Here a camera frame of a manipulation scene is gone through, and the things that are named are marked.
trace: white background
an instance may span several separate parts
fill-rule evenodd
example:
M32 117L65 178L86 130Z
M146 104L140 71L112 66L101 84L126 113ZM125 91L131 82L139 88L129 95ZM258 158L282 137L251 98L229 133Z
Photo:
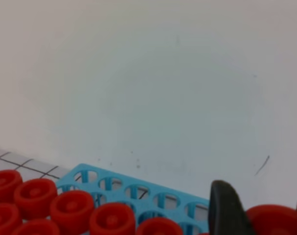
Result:
M0 147L295 207L297 0L0 0Z

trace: dark scratch mark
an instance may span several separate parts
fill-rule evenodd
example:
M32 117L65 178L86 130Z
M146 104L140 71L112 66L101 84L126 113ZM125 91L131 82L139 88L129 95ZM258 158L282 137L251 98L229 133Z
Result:
M258 171L255 173L254 176L256 176L256 175L261 171L261 169L263 169L263 167L266 165L266 163L268 162L269 159L270 159L270 156L268 155L268 157L266 158L265 162L264 162L263 165L258 169Z

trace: red plastic cap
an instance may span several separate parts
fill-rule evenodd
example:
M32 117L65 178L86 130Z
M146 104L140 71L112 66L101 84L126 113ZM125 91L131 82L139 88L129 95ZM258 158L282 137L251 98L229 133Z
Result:
M61 234L79 235L89 229L89 218L94 209L93 197L81 190L57 196L50 205L50 217Z
M17 227L12 235L60 235L60 232L53 221L34 219Z
M0 203L0 235L9 235L22 224L18 208L9 203Z
M277 205L260 205L247 211L257 235L297 235L297 211Z
M57 196L55 183L49 179L29 180L17 187L14 201L23 219L45 218L50 214L50 203Z
M183 235L180 226L170 219L156 217L142 222L136 235Z
M122 203L107 203L90 217L90 235L134 235L133 210Z
M0 171L0 202L13 202L13 192L22 184L22 178L16 170Z

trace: grid paper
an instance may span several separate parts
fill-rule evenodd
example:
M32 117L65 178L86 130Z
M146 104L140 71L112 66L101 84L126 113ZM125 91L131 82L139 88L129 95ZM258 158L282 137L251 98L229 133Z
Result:
M20 172L23 181L36 178L46 178L57 181L70 170L38 160L27 158L0 149L0 170L14 169Z

